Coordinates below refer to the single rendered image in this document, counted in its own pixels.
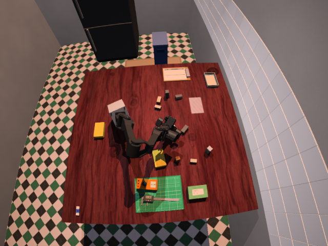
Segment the green cutting mat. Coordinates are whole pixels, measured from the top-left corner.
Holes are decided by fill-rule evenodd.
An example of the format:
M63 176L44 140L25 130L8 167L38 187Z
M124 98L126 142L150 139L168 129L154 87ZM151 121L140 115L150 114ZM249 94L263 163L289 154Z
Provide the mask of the green cutting mat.
M158 187L157 190L137 189L137 178L135 178L136 213L184 210L180 175L141 179L157 179ZM177 198L177 200L153 200L153 202L148 201L148 206L147 201L143 200L141 206L141 198L144 197L144 195L154 195L154 197L157 198Z

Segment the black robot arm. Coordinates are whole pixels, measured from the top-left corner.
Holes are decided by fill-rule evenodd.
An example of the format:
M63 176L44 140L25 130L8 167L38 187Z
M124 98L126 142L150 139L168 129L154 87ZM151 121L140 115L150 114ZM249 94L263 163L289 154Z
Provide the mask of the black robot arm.
M146 154L151 154L157 142L165 141L168 139L170 141L176 142L178 139L179 134L168 130L166 126L161 127L154 127L153 132L148 141L144 141L141 138L135 138L133 127L134 121L128 115L125 115L125 112L116 112L115 119L117 118L117 128L124 131L126 141L128 142L128 146L126 149L126 155L129 158L141 158ZM165 125L169 126L170 128L174 127L176 119L171 116L165 117ZM162 137L162 138L161 138ZM140 151L141 144L146 144L145 149Z

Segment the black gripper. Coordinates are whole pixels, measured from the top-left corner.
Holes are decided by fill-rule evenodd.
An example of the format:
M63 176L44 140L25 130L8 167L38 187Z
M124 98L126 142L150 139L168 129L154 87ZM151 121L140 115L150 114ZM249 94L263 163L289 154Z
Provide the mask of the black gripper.
M163 118L161 118L161 117L158 118L157 121L156 121L156 123L155 123L156 126L158 126L158 127L160 127L161 125L162 126L166 126L168 128L168 130L171 130L171 131L174 131L174 132L178 133L179 134L179 137L180 137L180 135L182 134L182 131L181 130L177 129L175 126L173 128L170 128L169 126L165 125L165 122L166 121L164 123L162 123L163 121L164 121ZM178 137L178 139L179 139L179 137Z

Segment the pink flat rectangular pad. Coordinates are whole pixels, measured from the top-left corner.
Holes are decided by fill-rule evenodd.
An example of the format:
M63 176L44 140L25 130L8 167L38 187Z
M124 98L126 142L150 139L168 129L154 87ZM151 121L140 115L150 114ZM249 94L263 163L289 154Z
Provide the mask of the pink flat rectangular pad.
M189 102L192 114L204 113L201 97L189 98Z

